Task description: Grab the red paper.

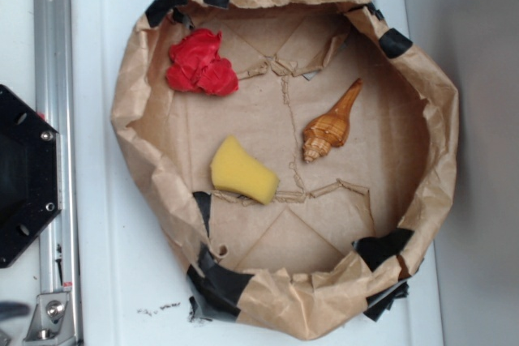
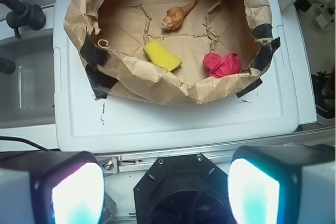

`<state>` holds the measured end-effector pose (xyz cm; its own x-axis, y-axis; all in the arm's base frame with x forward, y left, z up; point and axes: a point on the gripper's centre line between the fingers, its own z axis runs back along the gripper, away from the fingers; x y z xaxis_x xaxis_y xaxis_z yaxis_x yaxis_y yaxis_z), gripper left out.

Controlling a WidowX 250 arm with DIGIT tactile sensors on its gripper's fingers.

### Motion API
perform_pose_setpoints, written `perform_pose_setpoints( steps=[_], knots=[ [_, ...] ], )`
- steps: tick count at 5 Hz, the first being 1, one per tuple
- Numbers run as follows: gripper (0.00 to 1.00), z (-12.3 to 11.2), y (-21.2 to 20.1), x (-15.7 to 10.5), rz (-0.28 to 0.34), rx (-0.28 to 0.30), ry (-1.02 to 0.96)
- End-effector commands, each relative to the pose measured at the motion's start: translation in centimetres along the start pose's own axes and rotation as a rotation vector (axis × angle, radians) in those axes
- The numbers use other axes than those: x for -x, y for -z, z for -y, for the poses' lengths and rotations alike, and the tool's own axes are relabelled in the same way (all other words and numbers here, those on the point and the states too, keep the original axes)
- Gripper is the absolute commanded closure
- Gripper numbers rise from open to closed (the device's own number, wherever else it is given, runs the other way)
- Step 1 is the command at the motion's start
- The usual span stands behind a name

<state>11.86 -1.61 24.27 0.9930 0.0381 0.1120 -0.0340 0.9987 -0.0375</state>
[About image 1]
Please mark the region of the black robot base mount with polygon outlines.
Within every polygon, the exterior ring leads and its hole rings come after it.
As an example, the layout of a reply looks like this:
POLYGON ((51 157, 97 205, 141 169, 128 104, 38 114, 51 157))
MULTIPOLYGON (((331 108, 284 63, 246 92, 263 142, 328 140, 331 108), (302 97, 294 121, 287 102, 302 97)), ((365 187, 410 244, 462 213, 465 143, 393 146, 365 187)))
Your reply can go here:
POLYGON ((60 212, 58 132, 1 86, 1 268, 10 267, 60 212))

